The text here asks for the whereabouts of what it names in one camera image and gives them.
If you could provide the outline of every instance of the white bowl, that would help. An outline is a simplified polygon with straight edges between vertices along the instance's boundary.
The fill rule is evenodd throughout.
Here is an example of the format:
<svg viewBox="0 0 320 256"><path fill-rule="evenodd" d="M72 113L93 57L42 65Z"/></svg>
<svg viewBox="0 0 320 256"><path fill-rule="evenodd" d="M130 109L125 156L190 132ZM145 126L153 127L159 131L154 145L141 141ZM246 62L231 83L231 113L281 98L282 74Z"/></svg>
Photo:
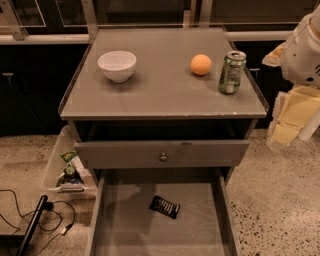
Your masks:
<svg viewBox="0 0 320 256"><path fill-rule="evenodd" d="M134 73L136 63L136 56L126 51L108 52L98 59L98 66L105 76L116 83L127 81Z"/></svg>

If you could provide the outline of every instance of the floor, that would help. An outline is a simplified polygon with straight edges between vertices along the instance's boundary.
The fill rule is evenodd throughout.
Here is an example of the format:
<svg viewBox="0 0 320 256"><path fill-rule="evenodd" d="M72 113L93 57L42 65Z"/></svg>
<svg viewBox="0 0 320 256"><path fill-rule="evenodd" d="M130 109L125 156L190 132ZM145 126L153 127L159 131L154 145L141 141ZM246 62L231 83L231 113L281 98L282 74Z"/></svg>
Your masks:
<svg viewBox="0 0 320 256"><path fill-rule="evenodd" d="M22 214L32 211L44 194L40 187L56 139L0 138L0 190L15 191ZM267 130L253 131L250 147L227 186L242 254L320 255L320 132L308 143L295 140L280 152L271 151L266 140ZM19 217L11 192L0 194L0 217L24 230L30 216L26 220ZM48 196L52 202L61 200L56 195ZM50 242L73 219L72 209L57 202L54 210L63 217L61 225L51 232L37 227L26 255L36 255L43 248L40 255L83 255L94 200L68 202L76 210L73 227ZM54 229L59 219L55 213L44 212L40 222L42 228ZM14 231L0 219L1 233ZM0 255L15 254L6 242L0 244Z"/></svg>

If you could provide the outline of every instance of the black cable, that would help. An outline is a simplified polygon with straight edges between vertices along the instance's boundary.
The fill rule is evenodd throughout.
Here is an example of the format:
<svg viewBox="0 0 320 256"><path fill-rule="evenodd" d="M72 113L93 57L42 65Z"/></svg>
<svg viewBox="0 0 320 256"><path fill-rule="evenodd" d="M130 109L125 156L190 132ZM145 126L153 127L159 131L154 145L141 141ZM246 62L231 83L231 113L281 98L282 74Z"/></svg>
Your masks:
<svg viewBox="0 0 320 256"><path fill-rule="evenodd" d="M55 213L55 214L59 217L59 223L58 223L54 228L52 228L52 229L46 229L46 228L44 228L40 223L38 223L38 226L39 226L39 228L40 228L41 230L43 230L43 231L53 232L53 231L57 230L57 229L60 227L60 225L61 225L61 223L62 223L62 221L63 221L63 217L62 217L62 215L61 215L60 213L58 213L58 212L56 212L56 211L53 211L53 210L46 210L46 211Z"/></svg>
<svg viewBox="0 0 320 256"><path fill-rule="evenodd" d="M54 239L56 239L58 236L60 236L61 235L61 233L58 233L58 234L56 234L54 237L52 237L49 241L48 241L48 243L44 246L44 247L42 247L42 249L38 252L38 253L36 253L36 254L34 254L34 256L37 256L37 255L39 255L40 253L42 253L47 247L48 247L48 245L54 240Z"/></svg>
<svg viewBox="0 0 320 256"><path fill-rule="evenodd" d="M16 193L15 193L13 190L11 190L11 189L0 189L0 192L11 192L11 193L13 194L14 199L15 199L15 204L16 204L17 212L18 212L18 214L19 214L19 216L20 216L21 218L25 218L26 216L28 216L28 215L30 215L31 213L34 213L34 212L35 212L35 211L31 211L31 212L28 212L27 214L21 214ZM55 238L57 238L59 235L63 235L63 236L64 236L64 235L68 232L68 230L70 230L70 229L72 228L72 226L73 226L73 224L74 224L74 222L75 222L75 220L76 220L76 211L75 211L74 207L73 207L70 203L68 203L68 202L66 202L66 201L61 201L61 200L60 200L60 201L52 202L52 205L57 204L57 203L64 203L64 204L68 205L68 206L72 209L72 212L73 212L72 222L69 223L67 226L65 226L64 229L63 229L60 233L57 233L55 236L53 236L53 237L47 242L47 244L46 244L38 253L36 253L34 256L37 256L37 255L39 255L40 253L42 253L42 252L48 247L48 245L49 245ZM49 209L44 209L44 210L46 210L46 211L48 211L48 212L53 212L53 213L55 213L55 214L59 217L59 223L58 223L54 228L52 228L52 229L46 229L46 228L43 227L43 225L41 225L40 223L38 223L39 228L40 228L41 230L43 230L43 231L46 231L46 232L53 232L53 231L57 230L57 229L59 228L59 226L61 225L62 221L63 221L62 215L61 215L60 213L52 210L52 209L50 209L50 210L49 210ZM12 225L11 223L9 223L9 222L3 217L2 214L0 214L0 217L1 217L8 225L10 225L11 227L13 227L13 228L16 229L16 231L13 232L13 234L15 234L16 232L18 232L18 231L20 230L20 228L15 227L15 226Z"/></svg>
<svg viewBox="0 0 320 256"><path fill-rule="evenodd" d="M63 229L63 231L61 232L62 235L65 235L65 234L68 232L68 230L72 228L72 226L73 226L73 224L74 224L74 222L75 222L75 220L76 220L76 210L74 209L74 207L73 207L70 203L68 203L68 202L66 202L66 201L55 201L55 202L52 202L52 203L53 203L53 204L56 204L56 203L64 203L64 204L68 205L68 206L72 209L72 211L73 211L72 222L71 222L70 224L68 224L68 225Z"/></svg>

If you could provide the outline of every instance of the white robot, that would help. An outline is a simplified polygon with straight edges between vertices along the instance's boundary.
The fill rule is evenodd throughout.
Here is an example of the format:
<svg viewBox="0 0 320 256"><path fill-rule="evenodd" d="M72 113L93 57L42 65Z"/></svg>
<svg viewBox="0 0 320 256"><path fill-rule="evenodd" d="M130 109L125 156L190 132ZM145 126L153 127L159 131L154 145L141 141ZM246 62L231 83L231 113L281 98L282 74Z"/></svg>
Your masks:
<svg viewBox="0 0 320 256"><path fill-rule="evenodd" d="M276 100L274 109L281 108L270 124L271 142L288 146L296 137L309 140L320 125L320 5L263 63L281 66L283 78L294 84L281 103L280 96Z"/></svg>
<svg viewBox="0 0 320 256"><path fill-rule="evenodd" d="M283 78L320 88L320 5L305 16L284 44Z"/></svg>

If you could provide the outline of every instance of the drawer front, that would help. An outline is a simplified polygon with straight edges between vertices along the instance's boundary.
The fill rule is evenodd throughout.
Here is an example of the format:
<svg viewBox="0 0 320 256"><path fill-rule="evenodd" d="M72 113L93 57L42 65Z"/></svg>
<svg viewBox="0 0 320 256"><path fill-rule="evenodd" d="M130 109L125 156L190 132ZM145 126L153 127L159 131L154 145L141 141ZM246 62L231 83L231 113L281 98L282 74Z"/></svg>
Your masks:
<svg viewBox="0 0 320 256"><path fill-rule="evenodd" d="M248 146L247 140L75 143L89 169L236 166Z"/></svg>

